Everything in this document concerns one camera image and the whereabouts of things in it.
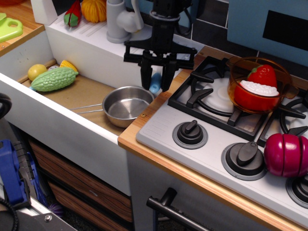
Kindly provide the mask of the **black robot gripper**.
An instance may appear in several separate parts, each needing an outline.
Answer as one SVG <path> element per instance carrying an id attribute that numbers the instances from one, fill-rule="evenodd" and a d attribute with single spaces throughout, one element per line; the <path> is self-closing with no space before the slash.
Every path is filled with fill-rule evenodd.
<path id="1" fill-rule="evenodd" d="M 195 48 L 179 45 L 173 41 L 174 30 L 179 17 L 165 18 L 153 16 L 152 35 L 145 40 L 124 42 L 126 51 L 124 61 L 137 63 L 141 67 L 141 83 L 145 89 L 150 88 L 152 66 L 163 66 L 161 89 L 165 92 L 179 69 L 193 69 Z"/>

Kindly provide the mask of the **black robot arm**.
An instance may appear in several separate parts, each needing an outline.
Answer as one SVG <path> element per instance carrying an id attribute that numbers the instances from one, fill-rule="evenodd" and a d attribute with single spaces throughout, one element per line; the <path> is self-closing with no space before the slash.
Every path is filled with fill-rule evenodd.
<path id="1" fill-rule="evenodd" d="M 173 41 L 174 31 L 179 27 L 180 13 L 186 12 L 191 4 L 191 0 L 155 0 L 150 11 L 153 22 L 151 37 L 124 42 L 126 46 L 124 61 L 137 63 L 140 66 L 144 89 L 150 89 L 153 65 L 163 68 L 161 74 L 163 92 L 169 89 L 176 71 L 193 69 L 197 50 Z"/>

